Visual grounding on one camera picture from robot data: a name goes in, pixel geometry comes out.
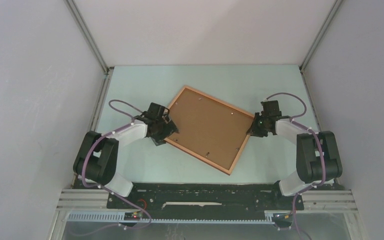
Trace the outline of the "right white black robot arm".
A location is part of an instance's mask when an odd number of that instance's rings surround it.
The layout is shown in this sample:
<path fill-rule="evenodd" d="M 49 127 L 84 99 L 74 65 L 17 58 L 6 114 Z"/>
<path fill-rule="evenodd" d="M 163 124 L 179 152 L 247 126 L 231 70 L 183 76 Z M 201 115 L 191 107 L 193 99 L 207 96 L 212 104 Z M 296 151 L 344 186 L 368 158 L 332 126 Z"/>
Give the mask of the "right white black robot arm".
<path fill-rule="evenodd" d="M 261 102 L 262 111 L 255 113 L 247 134 L 264 138 L 269 134 L 280 136 L 296 147 L 295 171 L 278 182 L 278 191 L 271 194 L 271 204 L 284 209 L 291 196 L 314 187 L 331 183 L 343 173 L 343 166 L 335 134 L 316 132 L 283 115 L 276 100 Z"/>

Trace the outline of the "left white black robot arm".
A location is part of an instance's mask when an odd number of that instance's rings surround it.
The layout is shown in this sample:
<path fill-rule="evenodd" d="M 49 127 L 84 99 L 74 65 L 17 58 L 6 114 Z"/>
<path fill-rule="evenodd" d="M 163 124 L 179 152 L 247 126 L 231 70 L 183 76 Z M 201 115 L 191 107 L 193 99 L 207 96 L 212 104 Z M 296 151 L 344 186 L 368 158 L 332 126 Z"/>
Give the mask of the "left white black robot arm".
<path fill-rule="evenodd" d="M 132 191 L 133 183 L 117 172 L 119 149 L 144 138 L 150 138 L 156 146 L 160 146 L 179 130 L 170 118 L 170 110 L 154 102 L 139 115 L 129 114 L 128 117 L 129 123 L 107 133 L 87 132 L 73 171 L 81 177 L 84 187 L 104 189 L 118 195 L 118 201 L 125 208 L 133 208 L 138 202 L 138 194 Z"/>

